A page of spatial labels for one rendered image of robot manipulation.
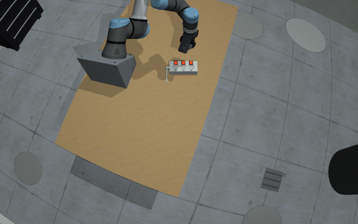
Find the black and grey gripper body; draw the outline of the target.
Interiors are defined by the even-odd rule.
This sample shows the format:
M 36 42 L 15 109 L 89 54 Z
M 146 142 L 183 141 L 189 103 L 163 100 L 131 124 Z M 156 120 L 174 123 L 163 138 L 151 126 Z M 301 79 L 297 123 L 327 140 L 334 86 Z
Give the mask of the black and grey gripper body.
M 190 44 L 193 44 L 193 42 L 195 41 L 195 38 L 198 36 L 198 31 L 199 31 L 199 30 L 197 30 L 197 31 L 196 31 L 195 33 L 193 33 L 193 34 L 189 34 L 189 33 L 186 33 L 185 31 L 183 31 L 183 32 L 184 32 L 185 34 L 187 34 L 187 35 L 193 35 Z M 184 34 L 184 33 L 183 33 L 183 34 Z

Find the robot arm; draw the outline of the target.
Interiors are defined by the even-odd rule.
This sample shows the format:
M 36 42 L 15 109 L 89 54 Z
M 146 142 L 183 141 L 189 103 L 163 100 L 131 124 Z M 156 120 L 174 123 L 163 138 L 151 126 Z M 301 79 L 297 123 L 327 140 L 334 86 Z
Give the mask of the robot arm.
M 146 18 L 149 0 L 135 0 L 132 15 L 129 18 L 115 18 L 110 21 L 106 45 L 102 57 L 109 59 L 126 58 L 126 39 L 142 39 L 150 31 Z M 158 10 L 176 12 L 183 20 L 183 30 L 193 34 L 197 31 L 199 12 L 190 7 L 185 0 L 151 0 L 151 6 Z M 179 52 L 187 53 L 193 35 L 184 33 Z

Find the white power strip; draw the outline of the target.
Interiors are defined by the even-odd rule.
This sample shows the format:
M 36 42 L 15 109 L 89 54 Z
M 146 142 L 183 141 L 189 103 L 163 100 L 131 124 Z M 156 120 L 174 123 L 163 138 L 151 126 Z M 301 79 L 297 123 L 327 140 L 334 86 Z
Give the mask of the white power strip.
M 197 61 L 169 61 L 169 67 L 166 67 L 166 83 L 167 70 L 169 74 L 197 74 Z

